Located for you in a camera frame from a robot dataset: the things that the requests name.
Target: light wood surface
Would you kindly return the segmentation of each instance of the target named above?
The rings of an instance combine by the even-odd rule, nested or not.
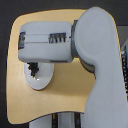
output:
[[[54,10],[19,17],[13,24],[7,62],[7,116],[12,124],[61,111],[84,112],[94,75],[87,72],[78,59],[70,64],[55,64],[49,85],[35,91],[25,80],[23,63],[18,60],[18,37],[21,25],[30,21],[70,21],[85,10]]]

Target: wooden table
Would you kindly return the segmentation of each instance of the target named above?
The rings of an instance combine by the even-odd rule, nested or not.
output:
[[[20,16],[12,26],[7,62],[7,115],[11,124],[22,124],[40,116],[61,111],[84,112],[94,75],[74,59],[69,64],[55,64],[49,85],[35,91],[25,80],[23,63],[18,60],[18,37],[21,25],[30,21],[70,21],[85,10],[43,11]]]

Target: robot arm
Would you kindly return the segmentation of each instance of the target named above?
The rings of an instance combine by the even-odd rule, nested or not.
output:
[[[82,62],[95,67],[95,85],[85,106],[85,128],[128,127],[118,35],[106,11],[87,10],[76,24],[73,42],[68,22],[30,23],[20,32],[18,57],[23,62],[71,62],[74,43]]]

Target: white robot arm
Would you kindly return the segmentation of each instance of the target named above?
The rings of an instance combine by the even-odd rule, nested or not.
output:
[[[85,128],[127,128],[128,106],[113,18],[93,7],[83,13],[72,34],[71,26],[69,22],[24,25],[20,30],[19,59],[55,63],[79,57],[96,77],[85,105]]]

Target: background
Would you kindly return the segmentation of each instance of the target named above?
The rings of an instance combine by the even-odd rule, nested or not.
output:
[[[56,9],[88,9],[99,6],[108,11],[118,26],[120,43],[128,38],[128,0],[0,0],[0,128],[28,128],[11,125],[6,112],[6,65],[11,27],[23,14]]]

